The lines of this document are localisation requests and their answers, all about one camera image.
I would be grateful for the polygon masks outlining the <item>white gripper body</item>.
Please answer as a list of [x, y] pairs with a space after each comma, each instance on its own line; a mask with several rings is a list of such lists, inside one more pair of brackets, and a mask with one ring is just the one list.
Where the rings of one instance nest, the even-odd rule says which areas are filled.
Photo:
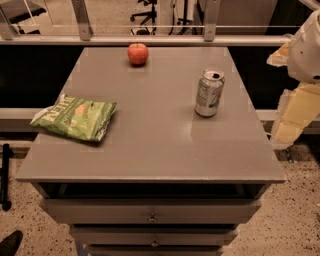
[[292, 37], [287, 69], [300, 82], [320, 83], [320, 10], [312, 12]]

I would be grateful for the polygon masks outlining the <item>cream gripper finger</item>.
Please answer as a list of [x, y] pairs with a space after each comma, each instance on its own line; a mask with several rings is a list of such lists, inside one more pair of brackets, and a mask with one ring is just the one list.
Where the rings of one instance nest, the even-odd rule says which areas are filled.
[[272, 126], [272, 143], [293, 144], [319, 114], [319, 84], [300, 83], [293, 91], [285, 89]]
[[267, 63], [275, 67], [286, 66], [288, 62], [290, 43], [283, 44], [278, 50], [270, 54]]

